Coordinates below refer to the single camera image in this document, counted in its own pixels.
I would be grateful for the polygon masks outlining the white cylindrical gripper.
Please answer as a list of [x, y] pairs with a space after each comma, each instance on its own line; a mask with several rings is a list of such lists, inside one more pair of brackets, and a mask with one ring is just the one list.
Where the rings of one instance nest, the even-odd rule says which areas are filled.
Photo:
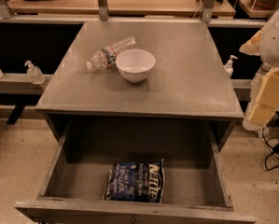
[[261, 66], [251, 81], [250, 102], [243, 126], [249, 131], [263, 129], [279, 111], [279, 68]]

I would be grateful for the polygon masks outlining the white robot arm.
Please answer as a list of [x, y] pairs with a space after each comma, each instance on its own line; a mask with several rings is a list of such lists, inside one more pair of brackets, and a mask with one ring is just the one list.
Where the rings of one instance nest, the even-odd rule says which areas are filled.
[[250, 102], [243, 121], [245, 129], [258, 131], [279, 111], [279, 8], [239, 51], [259, 56], [262, 61], [251, 82]]

